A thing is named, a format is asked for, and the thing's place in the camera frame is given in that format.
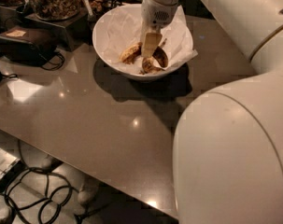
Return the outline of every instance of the white bowl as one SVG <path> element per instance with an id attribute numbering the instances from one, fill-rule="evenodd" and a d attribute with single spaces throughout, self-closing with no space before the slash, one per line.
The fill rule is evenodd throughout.
<path id="1" fill-rule="evenodd" d="M 162 29 L 163 39 L 167 38 L 163 49 L 169 59 L 164 71 L 141 75 L 141 57 L 134 64 L 121 63 L 119 57 L 122 51 L 140 40 L 141 23 L 141 5 L 138 4 L 116 7 L 95 24 L 92 33 L 95 51 L 115 71 L 133 80 L 149 82 L 176 71 L 191 59 L 193 41 L 185 14 L 179 7 L 172 23 Z"/>

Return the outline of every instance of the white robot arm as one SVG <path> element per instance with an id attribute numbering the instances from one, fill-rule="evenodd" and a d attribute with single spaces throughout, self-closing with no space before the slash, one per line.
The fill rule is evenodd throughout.
<path id="1" fill-rule="evenodd" d="M 208 91 L 181 116 L 173 148 L 179 223 L 283 224 L 283 0 L 201 1 L 259 75 Z M 169 20 L 156 14 L 171 20 L 176 5 L 144 0 L 143 37 L 158 34 Z M 149 55 L 157 41 L 144 41 Z"/>

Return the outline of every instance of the white paper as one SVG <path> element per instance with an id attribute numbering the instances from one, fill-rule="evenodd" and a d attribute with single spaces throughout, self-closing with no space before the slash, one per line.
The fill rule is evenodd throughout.
<path id="1" fill-rule="evenodd" d="M 126 48 L 140 41 L 141 7 L 114 9 L 110 16 L 112 17 L 107 26 L 108 44 L 103 52 L 104 60 L 124 73 L 138 75 L 142 69 L 142 57 L 138 57 L 134 64 L 124 64 L 120 62 L 120 55 Z M 177 69 L 194 56 L 192 38 L 182 7 L 178 7 L 171 24 L 162 29 L 162 35 L 162 42 L 167 38 L 163 47 L 169 60 L 166 70 Z"/>

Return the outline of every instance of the floor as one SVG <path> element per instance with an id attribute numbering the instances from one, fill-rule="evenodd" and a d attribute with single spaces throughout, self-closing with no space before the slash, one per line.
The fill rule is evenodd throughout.
<path id="1" fill-rule="evenodd" d="M 0 182 L 0 208 L 14 206 L 13 223 L 176 224 L 159 210 L 62 163 L 40 172 L 47 154 L 0 131 L 0 148 L 20 164 Z M 82 183 L 97 190 L 85 206 L 78 203 Z"/>

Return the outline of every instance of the table surface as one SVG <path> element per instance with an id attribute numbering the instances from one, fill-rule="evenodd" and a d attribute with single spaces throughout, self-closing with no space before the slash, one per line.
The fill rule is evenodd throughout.
<path id="1" fill-rule="evenodd" d="M 62 50 L 57 71 L 0 58 L 0 129 L 136 199 L 177 217 L 174 131 L 200 94 L 255 72 L 216 21 L 187 16 L 198 55 L 174 74 L 138 83 L 92 46 Z"/>

